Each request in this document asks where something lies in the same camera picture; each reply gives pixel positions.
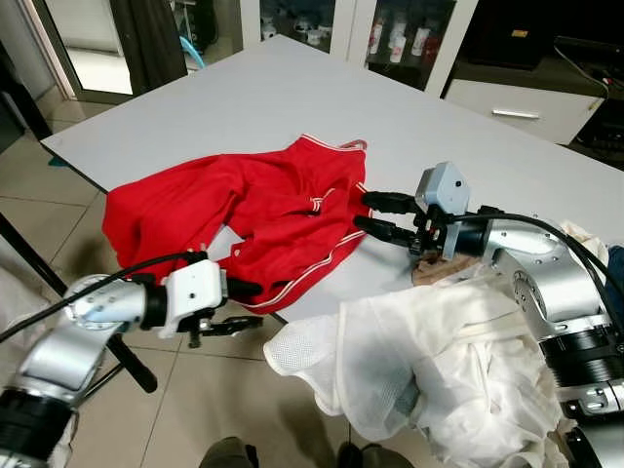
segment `white stripe trim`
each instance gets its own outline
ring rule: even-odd
[[[330,144],[325,143],[324,141],[320,141],[318,138],[315,138],[311,135],[308,134],[303,134],[302,137],[309,139],[310,141],[312,141],[313,143],[316,143],[320,146],[325,146],[327,149],[333,149],[335,151],[364,151],[364,149],[362,148],[357,148],[357,147],[353,147],[353,148],[340,148],[338,146],[331,146]]]
[[[299,276],[296,280],[292,280],[290,281],[287,285],[284,286],[284,288],[280,291],[279,294],[277,294],[275,297],[273,297],[272,299],[267,300],[266,302],[262,302],[260,304],[246,304],[245,302],[238,302],[239,304],[250,308],[250,309],[256,309],[258,307],[266,307],[268,305],[273,305],[276,302],[279,302],[280,300],[282,300],[284,298],[284,296],[286,294],[288,294],[296,285],[298,285],[301,281],[303,281],[310,273],[312,273],[313,271],[317,270],[318,268],[325,266],[327,264],[332,263],[333,260],[333,252],[338,248],[343,246],[344,244],[351,242],[359,237],[362,237],[366,234],[366,232],[364,231],[357,231],[354,232],[352,234],[349,234],[348,236],[343,237],[340,242],[338,242],[335,247],[333,248],[333,250],[330,252],[330,254],[327,256],[327,258],[325,258],[324,260],[319,261],[318,263],[315,263],[314,265],[311,265],[309,267],[307,267],[303,273],[301,273],[301,276]]]

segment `robotic arm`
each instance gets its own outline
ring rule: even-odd
[[[156,377],[119,333],[138,327],[161,327],[162,338],[189,332],[189,346],[197,347],[200,335],[232,334],[262,324],[260,317],[211,321],[215,309],[227,300],[228,290],[252,295],[258,286],[226,280],[218,264],[203,257],[173,272],[164,286],[144,277],[119,279],[65,307],[57,326],[37,341],[0,396],[0,466],[47,466],[67,422],[85,398],[107,345],[146,392],[156,390]],[[105,277],[79,280],[66,297]]]
[[[416,259],[455,253],[481,257],[505,275],[558,385],[564,414],[579,428],[570,449],[585,451],[583,467],[619,466],[624,448],[624,330],[608,313],[595,271],[578,246],[544,221],[482,207],[467,214],[470,190],[451,163],[425,171],[415,196],[369,192],[371,208],[414,213],[415,232],[358,216],[373,237],[407,247]]]

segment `black cable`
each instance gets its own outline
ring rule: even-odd
[[[164,263],[165,261],[179,260],[179,259],[186,259],[186,260],[195,259],[197,258],[198,254],[205,254],[205,253],[198,253],[198,252],[170,253],[169,255],[163,255],[163,256],[158,256],[156,258],[151,258],[149,260],[142,261],[141,263],[137,263],[136,265],[129,266],[128,268],[124,268],[123,270],[119,270],[117,273],[113,273],[112,275],[107,276],[106,278],[103,278],[102,280],[99,280],[97,283],[93,283],[92,285],[87,286],[86,288],[77,292],[73,296],[60,300],[59,302],[48,307],[47,309],[42,310],[41,312],[38,312],[34,314],[33,316],[28,317],[25,320],[22,320],[21,322],[19,322],[18,324],[15,324],[14,326],[10,327],[7,330],[4,330],[2,333],[0,333],[0,343],[6,341],[7,339],[9,339],[11,336],[16,334],[17,332],[21,332],[23,329],[30,327],[31,325],[36,324],[37,322],[40,322],[47,317],[50,317],[52,314],[58,312],[60,309],[71,304],[75,300],[81,297],[84,297],[85,295],[92,293],[93,291],[98,290],[112,283],[115,280],[120,280],[124,278],[125,276],[128,276],[131,273],[134,273],[137,270],[142,270],[143,268],[147,268],[148,266],[153,266],[158,263]]]
[[[549,224],[546,221],[542,221],[541,219],[536,219],[530,216],[525,216],[523,214],[508,214],[508,213],[460,214],[460,215],[451,215],[448,217],[448,219],[449,219],[449,222],[472,221],[472,220],[494,220],[494,219],[507,219],[511,221],[520,221],[520,222],[526,222],[528,224],[533,224],[543,229],[544,231],[552,234],[553,236],[557,237],[564,244],[566,244],[569,247],[569,249],[573,253],[575,253],[578,259],[581,261],[581,263],[587,270],[589,277],[594,283],[594,286],[596,287],[596,291],[601,297],[601,301],[603,302],[604,307],[606,308],[607,314],[613,321],[613,324],[618,328],[618,330],[621,333],[624,333],[624,324],[619,319],[619,316],[616,313],[614,313],[613,306],[610,303],[610,300],[608,299],[606,295],[605,286],[601,282],[601,279],[596,273],[596,269],[594,268],[594,265],[592,263],[594,263],[601,270],[601,272],[604,273],[604,276],[606,277],[606,279],[613,285],[613,287],[617,290],[617,292],[622,296],[623,299],[624,299],[624,289],[622,289],[622,287],[613,278],[613,276],[610,274],[610,272],[605,267],[605,265],[599,259],[597,259],[595,255],[593,255],[591,252],[585,249],[585,247],[583,247],[583,245],[581,245],[572,236],[565,234],[564,232],[560,231],[557,227],[553,226],[552,224]]]

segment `white wall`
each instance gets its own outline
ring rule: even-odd
[[[54,86],[55,80],[17,2],[0,0],[0,42],[9,53],[30,95],[39,98]]]

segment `cable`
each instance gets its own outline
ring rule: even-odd
[[[14,326],[10,327],[7,330],[4,330],[2,333],[0,333],[0,343],[6,341],[7,339],[9,339],[11,336],[16,334],[17,332],[21,332],[23,329],[30,327],[31,325],[36,324],[37,322],[47,317],[50,317],[52,314],[58,312],[60,309],[62,309],[63,307],[66,307],[67,305],[71,304],[75,300],[81,297],[84,297],[85,295],[92,293],[93,291],[98,290],[99,288],[102,288],[112,283],[115,280],[120,280],[124,278],[125,276],[128,276],[131,273],[134,273],[137,270],[142,270],[143,268],[147,268],[148,266],[156,265],[158,263],[164,263],[166,261],[171,261],[171,260],[178,260],[178,259],[193,260],[193,259],[196,259],[197,255],[199,254],[205,254],[205,253],[202,253],[202,252],[170,253],[169,255],[163,255],[163,256],[158,256],[156,258],[151,258],[149,260],[142,261],[141,263],[137,263],[136,265],[129,266],[128,268],[124,268],[123,270],[119,270],[117,273],[113,273],[112,275],[107,276],[106,278],[102,280],[99,280],[97,283],[93,283],[92,285],[87,286],[86,288],[77,292],[71,297],[67,297],[63,300],[60,300],[59,302],[48,307],[47,309],[34,314],[33,316],[27,318],[26,320],[22,320],[21,322],[19,322],[18,324],[15,324]]]
[[[605,286],[601,282],[600,277],[596,273],[596,269],[594,268],[594,263],[602,273],[606,279],[613,285],[613,287],[617,290],[617,292],[624,299],[624,289],[615,281],[613,276],[610,274],[605,265],[596,258],[591,252],[589,252],[585,247],[583,247],[576,239],[565,234],[560,231],[557,227],[549,224],[546,221],[542,221],[541,219],[536,219],[534,217],[525,216],[522,214],[507,214],[507,213],[495,213],[495,214],[461,214],[461,215],[451,215],[448,217],[449,222],[456,221],[469,221],[469,220],[493,220],[493,219],[507,219],[512,221],[521,221],[526,222],[528,224],[533,224],[546,232],[552,234],[553,236],[560,239],[564,244],[566,244],[569,249],[576,254],[578,259],[581,261],[589,277],[591,278],[596,290],[598,291],[599,296],[601,297],[601,301],[606,308],[606,312],[613,321],[614,325],[619,329],[621,333],[624,333],[624,324],[619,319],[619,316],[613,312],[613,306],[610,303],[606,295]]]
[[[557,52],[557,54],[559,54],[561,56],[562,59],[564,59],[567,63],[569,63],[570,65],[572,65],[572,67],[578,71],[583,77],[587,78],[589,81],[592,81],[594,83],[596,83],[597,85],[600,85],[604,88],[604,100],[608,100],[608,85],[606,85],[605,83],[603,83],[601,80],[597,80],[596,78],[594,78],[593,76],[591,76],[589,73],[587,73],[585,70],[583,70],[580,66],[578,66],[574,60],[572,60],[571,58],[569,58],[566,54],[564,54],[562,51],[559,50],[559,48],[557,46],[553,46],[555,48],[555,52]]]

